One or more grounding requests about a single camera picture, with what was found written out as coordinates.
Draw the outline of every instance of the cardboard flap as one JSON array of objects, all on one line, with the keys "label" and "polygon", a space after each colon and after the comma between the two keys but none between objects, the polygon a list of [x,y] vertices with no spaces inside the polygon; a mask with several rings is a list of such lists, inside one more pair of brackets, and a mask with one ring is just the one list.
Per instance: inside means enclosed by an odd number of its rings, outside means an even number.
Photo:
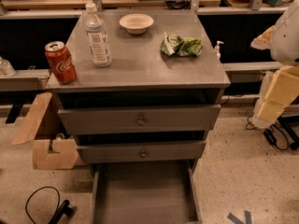
[{"label": "cardboard flap", "polygon": [[74,139],[35,140],[33,143],[33,167],[35,169],[72,169],[77,165],[79,155]]},{"label": "cardboard flap", "polygon": [[52,94],[50,92],[40,93],[36,96],[19,130],[12,139],[11,145],[20,145],[35,139],[51,97]]}]

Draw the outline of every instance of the white bowl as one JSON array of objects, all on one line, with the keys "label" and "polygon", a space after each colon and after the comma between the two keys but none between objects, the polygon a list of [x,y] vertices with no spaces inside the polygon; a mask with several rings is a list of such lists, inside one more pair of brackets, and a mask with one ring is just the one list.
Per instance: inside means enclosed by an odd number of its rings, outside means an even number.
[{"label": "white bowl", "polygon": [[120,19],[120,25],[134,35],[145,33],[152,24],[153,18],[145,14],[130,14]]}]

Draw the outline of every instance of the red soda can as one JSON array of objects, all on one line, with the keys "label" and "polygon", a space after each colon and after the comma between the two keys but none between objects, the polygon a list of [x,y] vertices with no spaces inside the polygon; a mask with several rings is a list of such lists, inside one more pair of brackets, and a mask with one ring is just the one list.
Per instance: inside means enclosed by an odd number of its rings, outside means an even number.
[{"label": "red soda can", "polygon": [[61,84],[68,84],[77,77],[72,55],[64,42],[50,42],[45,47],[45,55],[53,74]]}]

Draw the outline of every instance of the floor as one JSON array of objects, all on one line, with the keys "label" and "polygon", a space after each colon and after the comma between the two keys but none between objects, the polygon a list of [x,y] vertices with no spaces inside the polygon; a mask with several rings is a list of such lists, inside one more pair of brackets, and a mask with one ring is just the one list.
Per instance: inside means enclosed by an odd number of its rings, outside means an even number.
[{"label": "floor", "polygon": [[[297,224],[299,149],[277,150],[261,131],[247,129],[253,103],[237,100],[231,98],[223,105],[193,175],[203,223]],[[55,187],[60,203],[67,199],[75,207],[75,214],[63,216],[60,223],[89,223],[93,177],[88,166],[33,169],[32,143],[10,144],[28,109],[23,109],[15,123],[5,124],[8,110],[9,106],[0,106],[0,223],[32,223],[25,205],[42,187]],[[275,136],[285,146],[280,132]],[[42,189],[27,210],[35,223],[48,223],[57,202],[54,189]]]}]

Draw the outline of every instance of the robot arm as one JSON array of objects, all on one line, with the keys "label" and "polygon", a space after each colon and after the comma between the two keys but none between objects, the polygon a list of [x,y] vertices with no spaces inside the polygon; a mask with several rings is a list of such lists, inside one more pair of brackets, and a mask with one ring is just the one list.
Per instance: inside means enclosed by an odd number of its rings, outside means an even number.
[{"label": "robot arm", "polygon": [[268,72],[254,107],[252,123],[268,128],[299,95],[299,0],[294,0],[272,28],[270,52],[286,64],[275,74]]},{"label": "robot arm", "polygon": [[294,0],[273,27],[270,52],[274,60],[299,65],[299,0]]}]

